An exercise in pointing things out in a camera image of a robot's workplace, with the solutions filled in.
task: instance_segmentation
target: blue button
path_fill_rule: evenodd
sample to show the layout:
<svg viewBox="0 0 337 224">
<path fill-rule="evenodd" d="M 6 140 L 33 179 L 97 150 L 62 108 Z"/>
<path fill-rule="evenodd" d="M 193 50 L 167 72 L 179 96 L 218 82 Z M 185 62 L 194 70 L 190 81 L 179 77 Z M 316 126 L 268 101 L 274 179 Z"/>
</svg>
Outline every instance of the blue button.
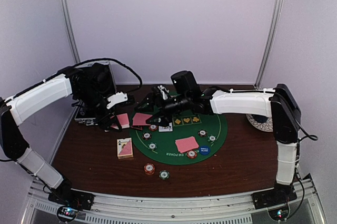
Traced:
<svg viewBox="0 0 337 224">
<path fill-rule="evenodd" d="M 210 153 L 210 151 L 211 151 L 211 149 L 208 146 L 201 146 L 199 148 L 199 153 L 202 154 L 202 155 L 207 155 L 207 154 Z"/>
</svg>

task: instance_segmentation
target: green poker mat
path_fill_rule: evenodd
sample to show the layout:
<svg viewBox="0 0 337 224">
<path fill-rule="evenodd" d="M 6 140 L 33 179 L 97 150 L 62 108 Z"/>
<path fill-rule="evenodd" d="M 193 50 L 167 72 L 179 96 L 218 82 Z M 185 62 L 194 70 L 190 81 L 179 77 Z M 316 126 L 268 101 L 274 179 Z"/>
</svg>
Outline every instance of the green poker mat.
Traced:
<svg viewBox="0 0 337 224">
<path fill-rule="evenodd" d="M 152 160 L 170 165 L 187 165 L 201 162 L 214 155 L 224 144 L 227 136 L 227 121 L 223 115 L 197 115 L 191 111 L 184 111 L 179 116 L 172 117 L 172 124 L 172 132 L 151 131 L 148 126 L 143 126 L 142 131 L 131 129 L 130 137 L 134 146 Z M 199 136 L 199 130 L 207 131 L 207 136 Z M 143 134 L 146 132 L 151 134 L 151 139 L 143 139 Z M 209 143 L 207 141 L 210 135 L 216 137 L 215 142 Z M 209 154 L 201 155 L 199 149 L 195 149 L 197 157 L 190 159 L 186 153 L 179 153 L 175 140 L 191 136 L 195 137 L 200 147 L 208 146 L 210 148 Z M 148 147 L 152 142 L 157 144 L 155 150 L 150 150 Z"/>
</svg>

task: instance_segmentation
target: table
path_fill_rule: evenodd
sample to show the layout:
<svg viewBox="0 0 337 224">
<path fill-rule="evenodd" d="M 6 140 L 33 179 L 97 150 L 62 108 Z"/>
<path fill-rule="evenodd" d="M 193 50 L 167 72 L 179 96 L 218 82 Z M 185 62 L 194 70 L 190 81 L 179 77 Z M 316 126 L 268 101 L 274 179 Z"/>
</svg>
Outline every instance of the table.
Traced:
<svg viewBox="0 0 337 224">
<path fill-rule="evenodd" d="M 225 86 L 251 89 L 252 86 Z M 131 86 L 118 86 L 127 90 Z M 135 92 L 139 102 L 150 91 L 145 85 Z M 118 113 L 131 115 L 133 106 Z M 277 172 L 277 145 L 272 133 L 250 125 L 244 114 L 226 114 L 228 134 L 216 156 L 188 166 L 155 162 L 134 148 L 134 158 L 119 160 L 116 139 L 121 133 L 104 132 L 95 126 L 72 121 L 55 156 L 53 166 L 73 183 L 74 189 L 135 197 L 197 197 L 248 192 L 274 186 Z M 161 180 L 147 176 L 143 167 L 153 163 L 156 170 L 168 170 Z"/>
</svg>

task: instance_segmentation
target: playing card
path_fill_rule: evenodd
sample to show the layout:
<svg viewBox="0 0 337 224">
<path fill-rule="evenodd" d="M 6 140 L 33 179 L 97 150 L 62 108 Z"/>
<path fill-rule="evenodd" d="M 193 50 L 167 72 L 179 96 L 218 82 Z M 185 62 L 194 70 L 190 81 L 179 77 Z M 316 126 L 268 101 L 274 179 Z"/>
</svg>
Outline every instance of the playing card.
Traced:
<svg viewBox="0 0 337 224">
<path fill-rule="evenodd" d="M 170 123 L 168 126 L 159 127 L 159 132 L 172 132 L 172 131 L 173 131 L 172 123 Z"/>
</svg>

